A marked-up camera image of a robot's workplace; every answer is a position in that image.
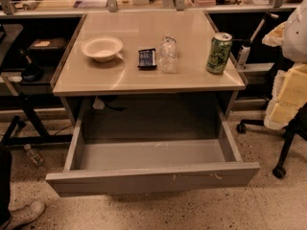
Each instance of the black pants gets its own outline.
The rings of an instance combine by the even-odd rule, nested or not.
[[[8,149],[0,146],[0,225],[6,222],[11,214],[10,204],[10,177],[12,155]]]

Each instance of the white bowl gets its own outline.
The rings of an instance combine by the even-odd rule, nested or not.
[[[114,59],[122,49],[123,42],[109,35],[91,38],[82,46],[83,53],[98,62],[107,62]]]

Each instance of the drawer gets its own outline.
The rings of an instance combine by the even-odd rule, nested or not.
[[[91,104],[83,100],[64,171],[46,176],[60,196],[242,187],[260,168],[242,161],[213,92]]]

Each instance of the green can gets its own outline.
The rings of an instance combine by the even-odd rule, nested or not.
[[[216,33],[211,40],[211,50],[207,61],[207,70],[221,74],[227,64],[232,46],[232,36],[227,33]]]

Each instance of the floor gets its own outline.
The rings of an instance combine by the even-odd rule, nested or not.
[[[11,113],[0,112],[0,133],[8,126]],[[72,132],[69,122],[58,115],[41,113],[51,134]],[[12,150],[12,198],[16,209],[34,199],[46,202],[45,213],[20,229],[259,229],[302,230],[307,225],[306,143],[296,136],[285,167],[284,179],[276,179],[272,168],[278,159],[282,131],[250,126],[237,134],[241,118],[260,118],[259,111],[231,113],[229,125],[244,161],[256,161],[261,170],[244,188],[198,190],[145,195],[99,195],[60,198],[45,182],[47,173],[61,172],[68,145],[41,147],[45,165],[37,168],[22,148]],[[32,133],[31,125],[23,135]]]

